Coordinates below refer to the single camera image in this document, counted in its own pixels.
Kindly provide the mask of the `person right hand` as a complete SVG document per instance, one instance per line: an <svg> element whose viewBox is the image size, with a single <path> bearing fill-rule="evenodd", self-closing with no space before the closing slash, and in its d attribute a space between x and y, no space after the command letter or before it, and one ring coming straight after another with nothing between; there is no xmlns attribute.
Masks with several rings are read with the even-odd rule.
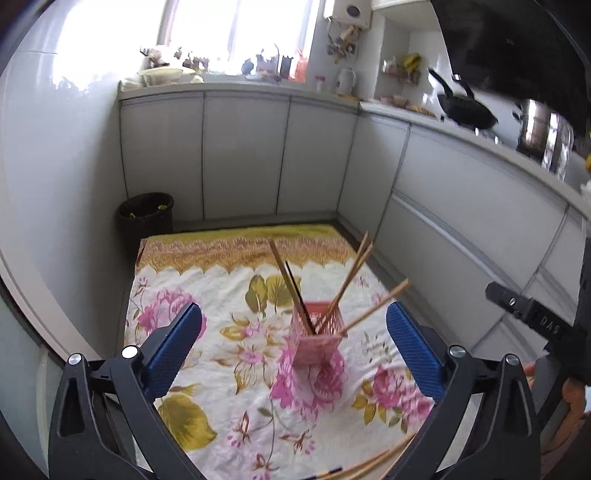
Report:
<svg viewBox="0 0 591 480"><path fill-rule="evenodd" d="M586 387L577 379L565 380L562 399L550 422L542 429L541 454L550 465L556 463L570 448L588 420Z"/></svg>

